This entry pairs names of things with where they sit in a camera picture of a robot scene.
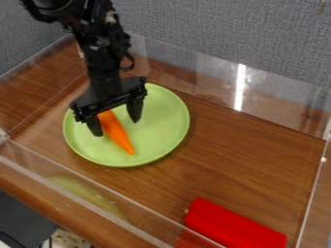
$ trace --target orange carrot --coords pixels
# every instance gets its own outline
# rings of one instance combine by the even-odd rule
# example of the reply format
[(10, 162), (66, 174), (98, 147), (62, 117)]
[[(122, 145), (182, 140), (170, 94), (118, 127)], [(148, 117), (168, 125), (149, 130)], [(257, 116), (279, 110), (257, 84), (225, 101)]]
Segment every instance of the orange carrot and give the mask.
[(114, 113), (108, 110), (98, 114), (102, 130), (116, 144), (130, 154), (134, 154), (134, 148), (129, 141), (124, 127), (121, 126)]

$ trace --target wooden table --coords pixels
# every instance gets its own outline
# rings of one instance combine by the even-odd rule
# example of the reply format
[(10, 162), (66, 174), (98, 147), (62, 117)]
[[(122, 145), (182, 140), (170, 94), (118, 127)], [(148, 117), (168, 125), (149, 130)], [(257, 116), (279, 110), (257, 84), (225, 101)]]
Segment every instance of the wooden table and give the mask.
[[(0, 126), (10, 139), (176, 222), (182, 222), (190, 201), (203, 197), (287, 234), (288, 247), (295, 247), (324, 141), (192, 92), (189, 82), (203, 76), (140, 56), (137, 59), (148, 65), (148, 78), (154, 83), (172, 88), (173, 77), (176, 82), (178, 78), (185, 81), (173, 92), (186, 104), (190, 127), (185, 141), (164, 159), (142, 167), (113, 169), (85, 161), (68, 148), (62, 114), (86, 83), (72, 42), (0, 83)], [(144, 66), (133, 74), (142, 75)], [(50, 169), (42, 170), (52, 175)], [(149, 246), (41, 184), (17, 170), (0, 167), (1, 189), (97, 246)]]

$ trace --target red toy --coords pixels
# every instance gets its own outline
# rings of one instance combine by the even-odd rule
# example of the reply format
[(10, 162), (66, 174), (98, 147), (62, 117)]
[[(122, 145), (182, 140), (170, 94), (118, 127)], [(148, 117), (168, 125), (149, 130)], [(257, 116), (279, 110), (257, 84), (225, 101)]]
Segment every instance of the red toy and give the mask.
[(185, 226), (227, 248), (285, 247), (284, 234), (200, 198), (190, 203)]

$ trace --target toy carrot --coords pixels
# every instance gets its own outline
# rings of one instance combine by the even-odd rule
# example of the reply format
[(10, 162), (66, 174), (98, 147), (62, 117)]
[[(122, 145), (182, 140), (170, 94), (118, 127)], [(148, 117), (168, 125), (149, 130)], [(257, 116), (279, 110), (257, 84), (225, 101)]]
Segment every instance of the toy carrot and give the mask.
[(124, 127), (121, 126), (117, 117), (112, 110), (98, 114), (102, 130), (116, 144), (130, 154), (134, 154), (134, 148), (129, 141)]

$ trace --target red object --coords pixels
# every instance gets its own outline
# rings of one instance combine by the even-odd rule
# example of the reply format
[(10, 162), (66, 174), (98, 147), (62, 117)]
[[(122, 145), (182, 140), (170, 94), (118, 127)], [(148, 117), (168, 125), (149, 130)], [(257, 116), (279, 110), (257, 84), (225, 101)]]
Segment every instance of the red object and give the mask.
[(189, 206), (185, 226), (227, 248), (284, 248), (287, 236), (209, 201)]

